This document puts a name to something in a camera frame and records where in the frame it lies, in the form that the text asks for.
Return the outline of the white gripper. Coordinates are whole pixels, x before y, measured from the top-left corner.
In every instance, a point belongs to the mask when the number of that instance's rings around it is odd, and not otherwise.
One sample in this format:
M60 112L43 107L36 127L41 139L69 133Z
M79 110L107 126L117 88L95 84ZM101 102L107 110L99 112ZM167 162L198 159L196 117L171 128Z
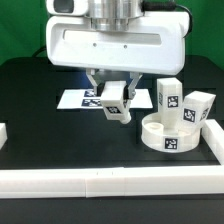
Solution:
M85 17L53 16L46 26L47 55L55 65L88 68L86 76L96 96L104 89L98 69L131 72L124 99L132 100L142 73L180 72L185 35L184 12L148 12L131 19L123 32L94 30Z

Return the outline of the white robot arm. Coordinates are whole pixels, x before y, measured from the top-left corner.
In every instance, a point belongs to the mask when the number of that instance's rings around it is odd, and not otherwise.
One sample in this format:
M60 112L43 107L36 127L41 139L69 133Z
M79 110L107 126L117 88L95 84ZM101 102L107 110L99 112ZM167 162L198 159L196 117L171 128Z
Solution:
M49 60L86 70L104 97L114 84L125 99L143 74L175 75L184 66L190 18L173 0L46 0Z

